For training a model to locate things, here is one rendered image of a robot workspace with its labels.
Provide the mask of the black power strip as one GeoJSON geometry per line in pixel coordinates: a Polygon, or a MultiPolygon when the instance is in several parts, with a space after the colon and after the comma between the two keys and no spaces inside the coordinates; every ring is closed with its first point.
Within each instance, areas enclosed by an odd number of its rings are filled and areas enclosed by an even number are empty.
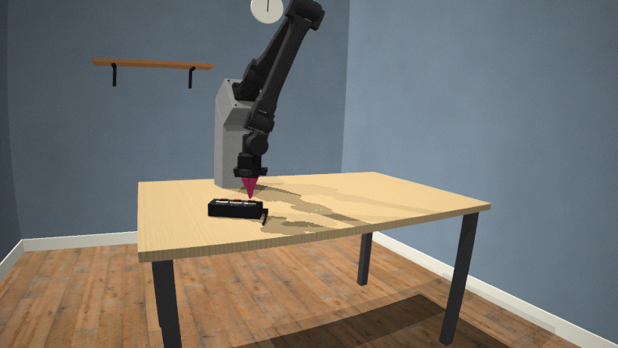
{"type": "Polygon", "coordinates": [[[263,208],[263,201],[213,199],[208,204],[208,216],[227,218],[260,219],[265,214],[262,225],[265,225],[268,209],[263,208]]]}

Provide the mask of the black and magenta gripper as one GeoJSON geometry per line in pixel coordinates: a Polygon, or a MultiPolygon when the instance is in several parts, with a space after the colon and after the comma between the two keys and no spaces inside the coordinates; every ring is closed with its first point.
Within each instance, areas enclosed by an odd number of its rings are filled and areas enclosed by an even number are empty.
{"type": "Polygon", "coordinates": [[[267,171],[268,171],[267,167],[261,167],[260,170],[253,170],[251,176],[242,176],[242,175],[239,174],[239,169],[236,166],[234,168],[234,177],[241,177],[242,178],[242,181],[243,181],[243,183],[244,183],[244,185],[246,187],[247,193],[248,193],[248,197],[249,197],[249,199],[251,199],[252,198],[252,193],[253,193],[253,190],[254,190],[254,187],[255,187],[254,185],[258,181],[259,176],[266,176],[267,175],[267,171]]]}

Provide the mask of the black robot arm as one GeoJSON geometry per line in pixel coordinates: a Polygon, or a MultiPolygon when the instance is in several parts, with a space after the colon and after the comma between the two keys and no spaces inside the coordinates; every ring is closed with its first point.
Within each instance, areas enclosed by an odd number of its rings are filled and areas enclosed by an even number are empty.
{"type": "Polygon", "coordinates": [[[318,30],[324,15],[322,6],[315,1],[290,0],[286,17],[264,53],[257,60],[252,58],[242,82],[231,85],[236,100],[254,102],[243,125],[253,131],[243,135],[242,151],[250,154],[240,152],[237,156],[240,175],[251,176],[252,170],[261,169],[262,155],[268,150],[268,136],[274,128],[280,91],[307,31],[318,30]]]}

